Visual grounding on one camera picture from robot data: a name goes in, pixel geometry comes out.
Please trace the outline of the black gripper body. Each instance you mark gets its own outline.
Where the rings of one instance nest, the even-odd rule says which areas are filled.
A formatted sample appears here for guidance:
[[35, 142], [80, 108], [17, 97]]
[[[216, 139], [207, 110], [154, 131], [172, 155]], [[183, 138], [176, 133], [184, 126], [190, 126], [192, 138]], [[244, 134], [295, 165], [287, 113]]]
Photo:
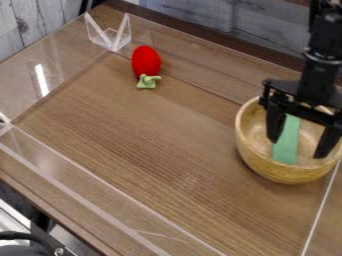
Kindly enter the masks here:
[[301, 88], [298, 81], [266, 79], [259, 104], [267, 113], [269, 102], [277, 102], [283, 111], [323, 127], [342, 125], [342, 88], [331, 85], [319, 92], [314, 87]]

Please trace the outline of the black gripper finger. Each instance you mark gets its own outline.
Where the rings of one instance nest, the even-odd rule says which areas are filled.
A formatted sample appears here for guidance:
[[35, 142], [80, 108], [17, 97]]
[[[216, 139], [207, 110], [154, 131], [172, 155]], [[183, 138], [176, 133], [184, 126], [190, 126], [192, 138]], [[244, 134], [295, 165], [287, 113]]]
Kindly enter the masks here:
[[314, 153], [315, 159], [327, 157], [339, 142], [341, 135], [342, 127], [339, 125], [331, 125], [325, 128]]
[[282, 106], [270, 101], [266, 113], [267, 138], [275, 143], [281, 137], [286, 121], [286, 113]]

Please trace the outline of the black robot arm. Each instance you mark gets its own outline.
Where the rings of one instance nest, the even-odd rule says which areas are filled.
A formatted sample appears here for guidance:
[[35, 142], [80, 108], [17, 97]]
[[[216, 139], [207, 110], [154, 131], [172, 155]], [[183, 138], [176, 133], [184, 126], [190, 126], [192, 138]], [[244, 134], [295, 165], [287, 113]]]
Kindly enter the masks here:
[[277, 143], [290, 114], [325, 127], [313, 157], [326, 158], [342, 138], [342, 0], [310, 0], [309, 44], [298, 81], [266, 79], [259, 104], [266, 135]]

